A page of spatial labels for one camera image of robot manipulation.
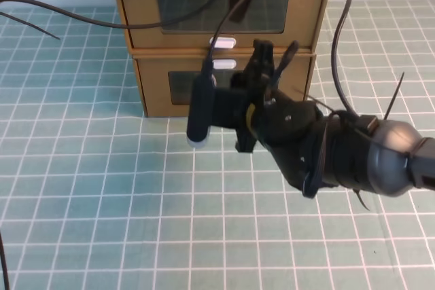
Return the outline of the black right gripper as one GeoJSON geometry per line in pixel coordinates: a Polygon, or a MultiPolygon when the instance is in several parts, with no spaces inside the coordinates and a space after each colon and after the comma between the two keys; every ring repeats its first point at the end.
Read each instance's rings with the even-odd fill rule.
{"type": "Polygon", "coordinates": [[[260,143],[285,180],[314,198],[326,185],[326,118],[313,101],[295,101],[278,89],[299,42],[288,46],[276,69],[270,41],[255,39],[253,47],[246,73],[235,73],[229,88],[216,88],[213,125],[235,130],[240,153],[251,153],[260,143]]]}

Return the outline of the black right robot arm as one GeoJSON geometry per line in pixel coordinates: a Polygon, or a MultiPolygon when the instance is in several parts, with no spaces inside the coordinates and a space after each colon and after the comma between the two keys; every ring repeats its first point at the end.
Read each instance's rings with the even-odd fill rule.
{"type": "Polygon", "coordinates": [[[267,149],[285,180],[313,198],[324,187],[396,197],[434,189],[434,140],[407,122],[331,110],[295,101],[278,88],[298,50],[293,42],[278,65],[273,45],[257,40],[246,68],[215,91],[212,124],[236,131],[237,151],[267,149]]]}

